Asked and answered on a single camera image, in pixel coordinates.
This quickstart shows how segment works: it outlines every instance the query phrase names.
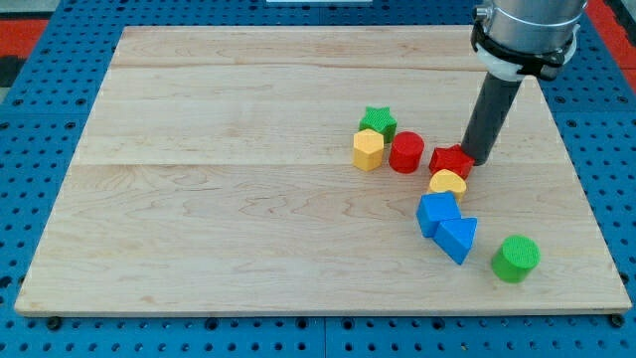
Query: wooden cutting board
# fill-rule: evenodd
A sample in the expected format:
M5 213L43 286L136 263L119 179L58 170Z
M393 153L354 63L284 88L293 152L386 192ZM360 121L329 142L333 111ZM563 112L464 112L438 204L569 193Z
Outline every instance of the wooden cutting board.
M631 306L538 83L462 202L457 266L413 215L433 147L485 73L468 27L127 28L16 309L30 316L498 315ZM351 165L365 107L427 145L413 174ZM512 234L543 260L490 259Z

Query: blue cube block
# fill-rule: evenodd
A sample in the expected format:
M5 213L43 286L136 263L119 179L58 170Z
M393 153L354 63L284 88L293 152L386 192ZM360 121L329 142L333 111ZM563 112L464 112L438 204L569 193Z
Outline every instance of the blue cube block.
M458 265L462 265L473 247L476 230L475 218L446 220L439 223L433 240Z
M461 218L455 197L450 192L422 195L416 215L425 238L435 236L440 222Z

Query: blue perforated table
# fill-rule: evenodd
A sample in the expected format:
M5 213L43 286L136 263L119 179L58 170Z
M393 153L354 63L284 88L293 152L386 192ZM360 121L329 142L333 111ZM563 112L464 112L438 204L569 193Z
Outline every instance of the blue perforated table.
M265 7L260 0L66 0L0 106L0 357L634 356L636 315L498 318L26 319L13 310L125 25L469 24L471 1ZM543 83L621 276L636 280L636 97L587 19Z

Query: yellow heart block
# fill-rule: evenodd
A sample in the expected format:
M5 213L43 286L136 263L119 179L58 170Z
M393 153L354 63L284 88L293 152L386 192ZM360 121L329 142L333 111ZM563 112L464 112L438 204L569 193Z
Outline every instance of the yellow heart block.
M372 129L361 130L354 134L354 165L364 171L370 171L382 165L385 151L385 138Z
M466 181L448 169L442 169L435 173L428 183L428 193L449 191L455 196L457 203L461 203L464 194L466 194L466 189Z

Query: colorful shape block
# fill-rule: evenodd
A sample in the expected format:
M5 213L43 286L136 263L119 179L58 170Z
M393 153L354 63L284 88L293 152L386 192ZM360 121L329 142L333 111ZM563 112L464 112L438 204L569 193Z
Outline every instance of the colorful shape block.
M381 134L371 129L354 134L353 164L356 167L364 171L378 168L382 165L384 152L385 140Z
M425 238L435 236L440 222L461 218L455 197L449 192L422 195L415 215Z
M475 159L464 153L459 144L455 144L449 148L435 148L428 169L431 174L448 169L466 180L474 164Z
M439 223L433 240L458 265L462 265L473 247L477 219L464 218Z
M531 239L514 235L502 244L491 261L493 272L498 278L509 283L526 279L541 260L541 252Z
M359 130L372 129L385 137L385 143L391 143L396 135L398 123L391 116L389 107L367 107L367 113L360 120Z
M399 133L394 138L389 155L389 165L399 173L412 173L419 166L424 140L411 131Z
M464 179L448 169L442 169L435 173L428 183L428 193L451 192L457 203L461 203L466 189Z

